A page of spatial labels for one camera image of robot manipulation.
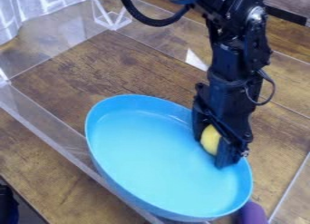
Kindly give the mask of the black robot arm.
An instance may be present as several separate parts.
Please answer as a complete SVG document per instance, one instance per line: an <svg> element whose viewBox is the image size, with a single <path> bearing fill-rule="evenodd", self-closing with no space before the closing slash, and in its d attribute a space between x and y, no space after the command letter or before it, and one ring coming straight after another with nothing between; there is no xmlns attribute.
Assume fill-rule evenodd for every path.
<svg viewBox="0 0 310 224"><path fill-rule="evenodd" d="M266 38L264 0L171 0L199 10L208 28L212 63L207 83L195 85L192 131L219 169L239 162L252 142L250 117L258 106L272 53Z"/></svg>

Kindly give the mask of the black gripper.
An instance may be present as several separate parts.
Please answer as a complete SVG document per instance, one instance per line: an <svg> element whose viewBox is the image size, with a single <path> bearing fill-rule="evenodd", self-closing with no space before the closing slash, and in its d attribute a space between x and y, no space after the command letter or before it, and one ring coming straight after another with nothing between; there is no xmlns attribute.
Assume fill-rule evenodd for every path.
<svg viewBox="0 0 310 224"><path fill-rule="evenodd" d="M195 85L192 103L192 131L195 141L208 124L222 134L215 153L214 166L218 169L236 164L250 153L252 141L250 115L254 105L246 94L243 79L228 81L212 71L207 72L210 84Z"/></svg>

